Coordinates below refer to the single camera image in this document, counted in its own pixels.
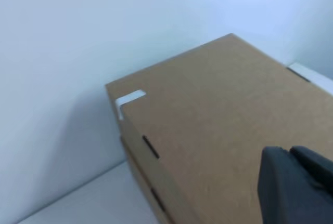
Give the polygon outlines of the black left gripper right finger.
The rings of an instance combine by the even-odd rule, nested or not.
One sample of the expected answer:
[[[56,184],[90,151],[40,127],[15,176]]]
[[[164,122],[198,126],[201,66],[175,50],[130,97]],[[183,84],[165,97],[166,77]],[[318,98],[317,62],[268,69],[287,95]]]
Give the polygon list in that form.
[[[304,146],[293,146],[289,152],[326,190],[332,190],[332,161]]]

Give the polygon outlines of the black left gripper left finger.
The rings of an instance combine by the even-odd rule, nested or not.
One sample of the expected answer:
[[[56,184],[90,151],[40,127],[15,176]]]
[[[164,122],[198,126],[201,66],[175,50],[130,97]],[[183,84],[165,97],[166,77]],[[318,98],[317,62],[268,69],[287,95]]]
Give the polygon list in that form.
[[[263,223],[332,223],[332,190],[316,181],[289,150],[263,149],[258,197]]]

